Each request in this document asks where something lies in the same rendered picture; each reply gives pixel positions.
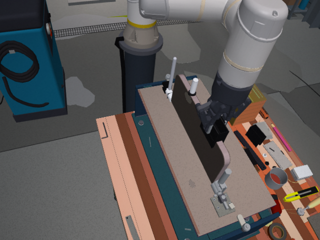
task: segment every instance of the black machine top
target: black machine top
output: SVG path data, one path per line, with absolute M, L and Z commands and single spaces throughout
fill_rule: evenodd
M 1 0 L 0 33 L 41 28 L 44 7 L 45 0 Z

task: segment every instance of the blue machine cabinet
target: blue machine cabinet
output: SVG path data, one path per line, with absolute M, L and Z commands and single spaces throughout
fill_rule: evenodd
M 196 77 L 189 76 L 186 79 L 192 80 Z M 240 224 L 235 222 L 200 237 L 197 236 L 138 93 L 138 89 L 159 86 L 162 82 L 164 81 L 136 86 L 135 113 L 132 114 L 132 118 L 178 240 L 245 240 L 259 234 L 259 229 L 280 216 L 278 212 L 271 214 L 268 209 L 264 210 L 259 213 L 261 219 L 256 222 L 250 217 L 247 223 L 250 224 L 251 230 L 248 232 L 242 232 Z M 140 120 L 144 122 L 142 126 L 139 125 Z M 150 141 L 158 144 L 150 147 Z
M 45 0 L 0 8 L 0 91 L 16 122 L 65 115 L 65 75 Z

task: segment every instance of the beige handle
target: beige handle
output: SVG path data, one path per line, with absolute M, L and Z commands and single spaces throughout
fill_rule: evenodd
M 308 204 L 309 208 L 314 208 L 320 204 L 320 196 Z

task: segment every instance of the gray floor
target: gray floor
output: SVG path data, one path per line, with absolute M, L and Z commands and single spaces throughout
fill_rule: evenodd
M 115 16 L 127 15 L 125 0 L 73 6 L 48 0 L 48 8 L 54 30 L 123 22 Z M 256 83 L 265 109 L 320 183 L 320 30 L 301 19 L 286 21 Z M 202 22 L 158 29 L 164 45 L 154 82 L 164 80 L 177 57 L 175 74 L 198 75 L 211 92 L 229 37 L 224 27 Z M 90 103 L 69 98 L 68 115 L 21 123 L 5 100 L 0 105 L 0 239 L 126 239 L 96 132 L 97 118 L 122 112 L 119 33 L 56 41 L 66 79 L 78 79 Z M 67 96 L 74 94 L 67 89 Z

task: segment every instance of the workbench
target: workbench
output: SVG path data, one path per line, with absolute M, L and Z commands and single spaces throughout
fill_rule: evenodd
M 187 79 L 191 80 L 194 77 L 196 76 L 187 77 Z M 208 99 L 208 94 L 203 83 L 199 81 L 197 96 L 202 103 L 204 99 Z M 153 97 L 154 102 L 152 102 L 152 98 L 148 98 L 148 95 Z M 163 119 L 167 118 L 167 124 L 171 126 L 167 129 L 169 135 L 163 131 L 159 133 L 161 126 L 159 125 L 159 117 L 155 116 L 157 112 L 161 113 L 159 116 Z M 273 207 L 275 202 L 232 131 L 225 140 L 231 158 L 230 168 L 233 168 L 230 180 L 228 178 L 227 181 L 228 189 L 226 192 L 230 193 L 236 211 L 219 218 L 211 203 L 210 206 L 207 205 L 211 209 L 201 209 L 200 207 L 197 211 L 210 214 L 196 216 L 195 200 L 198 201 L 199 206 L 206 206 L 210 203 L 209 197 L 213 197 L 214 192 L 210 189 L 210 181 L 207 181 L 207 185 L 201 186 L 201 189 L 199 186 L 195 187 L 201 194 L 206 192 L 206 199 L 200 199 L 198 195 L 194 195 L 190 200 L 190 196 L 187 196 L 188 193 L 183 190 L 186 186 L 179 184 L 179 181 L 181 182 L 184 177 L 190 178 L 188 175 L 183 176 L 184 173 L 189 174 L 190 172 L 181 170 L 178 173 L 173 170 L 172 165 L 175 163 L 173 158 L 175 160 L 176 158 L 185 158 L 188 166 L 192 163 L 192 161 L 188 161 L 188 155 L 193 155 L 193 162 L 197 162 L 195 160 L 197 156 L 194 155 L 194 149 L 192 151 L 192 147 L 190 148 L 191 142 L 189 140 L 188 143 L 188 136 L 185 135 L 179 118 L 175 118 L 177 115 L 174 114 L 174 108 L 162 91 L 162 82 L 154 82 L 136 86 L 135 112 L 96 120 L 116 200 L 129 240 L 247 239 L 258 234 L 260 228 L 280 216 L 278 212 L 270 213 L 269 208 Z M 160 136 L 161 134 L 167 134 L 170 137 L 165 138 Z M 174 157 L 168 156 L 168 154 L 172 154 L 168 146 L 176 148 L 177 153 Z M 237 167 L 239 160 L 242 161 L 241 164 L 251 167 L 242 169 L 242 171 L 250 169 L 251 175 L 237 170 L 240 166 Z M 197 166 L 198 171 L 201 171 L 199 163 L 201 162 L 198 161 L 194 166 Z M 187 169 L 187 167 L 181 166 L 180 169 Z M 202 168 L 202 172 L 198 172 L 198 176 L 194 176 L 193 183 L 195 185 L 197 185 L 197 180 L 201 181 L 200 178 L 202 180 L 208 179 L 203 171 Z M 248 179 L 249 181 L 253 179 L 251 185 L 244 184 L 242 189 L 240 184 L 234 186 L 237 181 L 246 182 Z M 248 206 L 239 204 L 245 198 L 249 203 Z M 257 213 L 260 214 L 261 219 L 254 221 L 251 215 Z M 249 232 L 241 231 L 237 214 L 242 214 L 244 218 L 249 217 L 248 223 L 251 225 Z

